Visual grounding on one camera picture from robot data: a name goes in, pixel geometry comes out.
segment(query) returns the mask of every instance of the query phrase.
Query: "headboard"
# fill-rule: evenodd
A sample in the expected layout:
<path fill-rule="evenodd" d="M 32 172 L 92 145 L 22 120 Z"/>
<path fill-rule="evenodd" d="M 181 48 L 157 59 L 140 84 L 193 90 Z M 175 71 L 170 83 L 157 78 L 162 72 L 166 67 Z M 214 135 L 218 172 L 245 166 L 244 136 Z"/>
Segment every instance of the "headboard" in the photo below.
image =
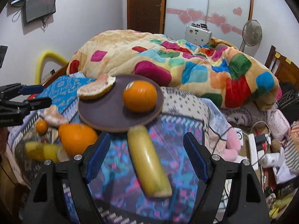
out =
<path fill-rule="evenodd" d="M 279 81 L 290 82 L 294 85 L 295 90 L 299 91 L 299 68 L 287 57 L 277 52 L 274 46 L 271 46 L 265 66 Z"/>

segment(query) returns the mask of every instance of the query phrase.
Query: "metal bolt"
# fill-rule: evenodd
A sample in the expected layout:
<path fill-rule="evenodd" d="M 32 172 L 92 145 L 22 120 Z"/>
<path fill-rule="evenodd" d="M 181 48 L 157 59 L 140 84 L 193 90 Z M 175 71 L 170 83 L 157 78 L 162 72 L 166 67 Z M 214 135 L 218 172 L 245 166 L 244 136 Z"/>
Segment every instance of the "metal bolt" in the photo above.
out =
<path fill-rule="evenodd" d="M 212 158 L 213 158 L 215 161 L 219 161 L 219 160 L 220 160 L 220 156 L 217 155 L 217 154 L 212 155 Z"/>
<path fill-rule="evenodd" d="M 247 159 L 244 159 L 242 162 L 243 162 L 243 164 L 246 165 L 246 166 L 249 166 L 249 165 L 250 165 L 250 162 L 249 162 Z"/>
<path fill-rule="evenodd" d="M 80 160 L 81 158 L 82 158 L 82 156 L 80 154 L 74 156 L 74 159 L 77 160 L 77 161 Z"/>
<path fill-rule="evenodd" d="M 50 164 L 51 164 L 51 160 L 50 160 L 50 159 L 46 160 L 46 161 L 44 162 L 44 164 L 45 164 L 46 166 L 50 165 Z"/>

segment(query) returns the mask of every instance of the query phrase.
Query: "small orange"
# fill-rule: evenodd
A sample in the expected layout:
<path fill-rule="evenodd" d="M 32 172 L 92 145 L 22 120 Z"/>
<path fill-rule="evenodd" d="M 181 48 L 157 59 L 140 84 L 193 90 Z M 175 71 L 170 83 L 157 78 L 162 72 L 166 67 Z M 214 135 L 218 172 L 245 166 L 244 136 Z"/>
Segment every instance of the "small orange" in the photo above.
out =
<path fill-rule="evenodd" d="M 58 136 L 63 149 L 70 156 L 83 154 L 86 148 L 98 139 L 93 128 L 81 123 L 61 125 Z"/>
<path fill-rule="evenodd" d="M 125 106 L 138 113 L 152 110 L 156 106 L 157 96 L 154 85 L 146 81 L 130 82 L 123 92 Z"/>
<path fill-rule="evenodd" d="M 44 135 L 45 133 L 47 133 L 48 131 L 48 124 L 46 121 L 44 120 L 39 120 L 36 124 L 35 124 L 35 130 L 37 133 Z"/>

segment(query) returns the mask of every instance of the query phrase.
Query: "blue gripper pad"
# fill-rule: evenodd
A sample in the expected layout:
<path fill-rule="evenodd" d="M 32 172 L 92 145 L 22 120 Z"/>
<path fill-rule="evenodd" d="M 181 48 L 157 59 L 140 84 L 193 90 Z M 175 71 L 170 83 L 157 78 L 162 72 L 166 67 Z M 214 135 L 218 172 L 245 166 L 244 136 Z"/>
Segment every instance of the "blue gripper pad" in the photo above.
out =
<path fill-rule="evenodd" d="M 32 85 L 32 86 L 24 86 L 20 89 L 20 94 L 22 95 L 30 95 L 41 93 L 44 90 L 44 87 L 40 85 Z"/>
<path fill-rule="evenodd" d="M 207 174 L 207 164 L 204 158 L 201 156 L 200 152 L 198 151 L 196 144 L 199 145 L 199 147 L 206 148 L 205 146 L 202 146 L 198 143 L 198 141 L 191 132 L 188 132 L 184 135 L 183 145 L 192 164 L 194 172 L 197 178 L 201 179 L 206 184 L 209 180 L 209 176 Z"/>
<path fill-rule="evenodd" d="M 95 153 L 90 158 L 90 161 L 87 165 L 87 172 L 85 177 L 87 183 L 90 183 L 93 179 L 95 179 L 100 171 L 100 168 L 110 147 L 110 134 L 106 133 L 104 137 L 99 138 L 98 140 L 100 140 L 101 142 L 98 144 L 97 149 L 95 149 Z"/>

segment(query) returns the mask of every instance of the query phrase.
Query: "brown door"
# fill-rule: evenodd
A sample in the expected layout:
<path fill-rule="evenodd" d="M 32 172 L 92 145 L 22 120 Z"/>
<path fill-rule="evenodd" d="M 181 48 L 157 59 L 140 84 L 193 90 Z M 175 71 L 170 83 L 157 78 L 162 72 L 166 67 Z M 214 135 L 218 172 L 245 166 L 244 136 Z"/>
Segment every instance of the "brown door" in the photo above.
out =
<path fill-rule="evenodd" d="M 158 34 L 162 0 L 128 0 L 128 29 Z"/>

